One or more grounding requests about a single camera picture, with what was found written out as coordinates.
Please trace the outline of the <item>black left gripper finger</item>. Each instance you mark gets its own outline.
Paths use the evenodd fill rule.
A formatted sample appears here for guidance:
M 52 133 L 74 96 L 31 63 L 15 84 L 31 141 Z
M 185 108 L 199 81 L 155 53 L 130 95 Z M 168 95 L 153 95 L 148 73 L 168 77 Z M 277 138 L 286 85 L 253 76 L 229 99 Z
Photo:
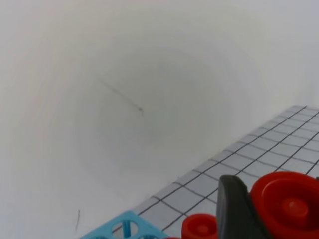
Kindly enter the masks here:
M 219 239 L 270 239 L 245 183 L 237 176 L 222 175 L 216 208 Z

